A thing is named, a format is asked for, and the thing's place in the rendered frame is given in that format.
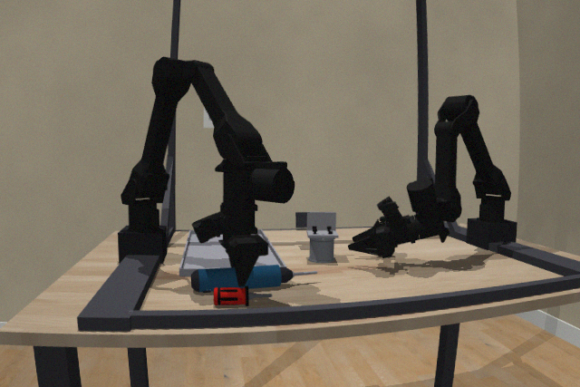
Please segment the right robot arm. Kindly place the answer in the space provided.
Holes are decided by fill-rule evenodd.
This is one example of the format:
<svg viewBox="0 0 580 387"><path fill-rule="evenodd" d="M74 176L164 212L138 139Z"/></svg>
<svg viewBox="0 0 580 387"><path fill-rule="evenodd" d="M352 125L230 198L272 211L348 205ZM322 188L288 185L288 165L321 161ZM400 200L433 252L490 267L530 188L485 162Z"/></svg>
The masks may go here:
<svg viewBox="0 0 580 387"><path fill-rule="evenodd" d="M157 203L163 203L169 182L163 162L178 102L191 84L213 122L213 138L225 159L215 168L223 172L223 198L275 203L290 200L295 182L287 162L271 160L261 135L236 111L210 63L161 57L153 67L151 83L156 98L142 158L121 193L122 204L129 205L128 232L155 232L160 226ZM229 212L222 205L220 212L192 226L199 243L224 232L226 237L233 236Z"/></svg>

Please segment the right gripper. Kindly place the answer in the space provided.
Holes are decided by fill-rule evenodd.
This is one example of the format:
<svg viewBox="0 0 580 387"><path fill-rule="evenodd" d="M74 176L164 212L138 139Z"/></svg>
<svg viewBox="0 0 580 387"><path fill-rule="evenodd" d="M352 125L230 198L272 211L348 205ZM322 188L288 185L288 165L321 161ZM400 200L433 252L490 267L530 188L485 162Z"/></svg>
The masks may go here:
<svg viewBox="0 0 580 387"><path fill-rule="evenodd" d="M245 286L259 256L268 255L268 243L259 235L250 235L257 234L257 204L254 199L223 198L221 205L229 212L233 236L226 237L224 232L219 243L227 249L230 265L236 269L238 286Z"/></svg>

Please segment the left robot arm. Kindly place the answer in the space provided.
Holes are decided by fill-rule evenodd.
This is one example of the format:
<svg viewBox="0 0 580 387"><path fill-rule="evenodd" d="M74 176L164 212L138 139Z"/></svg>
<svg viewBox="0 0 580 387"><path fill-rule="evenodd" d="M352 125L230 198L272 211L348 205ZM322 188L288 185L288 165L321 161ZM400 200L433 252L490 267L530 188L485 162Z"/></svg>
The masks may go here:
<svg viewBox="0 0 580 387"><path fill-rule="evenodd" d="M476 197L481 198L477 219L489 223L508 222L504 219L505 200L510 200L511 191L502 171L493 165L489 156L477 123L479 105L475 99L472 95L451 96L441 105L439 120L434 127L435 184L432 184L432 178L424 178L407 185L412 211L419 213L414 217L420 239L439 235L444 243L450 233L443 221L455 222L461 215L461 198L456 187L459 134L476 170L472 183L477 191ZM501 194L501 197L486 194ZM401 215L399 206L390 197L379 202L377 207L389 221L386 222L388 228L405 222L406 217Z"/></svg>

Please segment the grey metal l-bracket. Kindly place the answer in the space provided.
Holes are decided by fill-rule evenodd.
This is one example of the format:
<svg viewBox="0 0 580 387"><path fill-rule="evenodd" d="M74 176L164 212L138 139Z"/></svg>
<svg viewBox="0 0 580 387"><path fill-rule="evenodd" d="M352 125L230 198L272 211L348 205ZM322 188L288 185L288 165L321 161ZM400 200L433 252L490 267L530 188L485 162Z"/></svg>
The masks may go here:
<svg viewBox="0 0 580 387"><path fill-rule="evenodd" d="M313 232L313 226L317 229L316 234ZM330 226L332 235L328 234L327 227ZM336 212L307 212L306 232L310 238L339 238L336 232Z"/></svg>

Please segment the red screwdriver handle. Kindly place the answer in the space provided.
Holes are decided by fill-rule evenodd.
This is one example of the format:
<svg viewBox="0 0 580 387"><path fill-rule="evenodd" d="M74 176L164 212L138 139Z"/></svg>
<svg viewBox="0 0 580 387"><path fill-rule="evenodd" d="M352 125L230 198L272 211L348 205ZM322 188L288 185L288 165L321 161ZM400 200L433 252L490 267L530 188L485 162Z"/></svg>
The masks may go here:
<svg viewBox="0 0 580 387"><path fill-rule="evenodd" d="M248 286L214 288L214 305L246 305L254 297L272 297L272 294L248 293Z"/></svg>

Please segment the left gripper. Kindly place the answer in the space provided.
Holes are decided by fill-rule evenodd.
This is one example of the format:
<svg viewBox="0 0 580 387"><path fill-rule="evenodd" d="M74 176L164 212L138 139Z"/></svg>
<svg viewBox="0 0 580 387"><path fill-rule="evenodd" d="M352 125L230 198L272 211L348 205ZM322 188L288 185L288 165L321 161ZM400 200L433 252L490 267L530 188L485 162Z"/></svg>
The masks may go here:
<svg viewBox="0 0 580 387"><path fill-rule="evenodd" d="M348 245L349 250L386 258L393 255L394 248L398 245L416 243L415 241L420 238L414 216L405 217L405 222L390 228L386 226L386 222L389 222L386 217L380 217L381 222L377 219L372 228L353 237L354 243Z"/></svg>

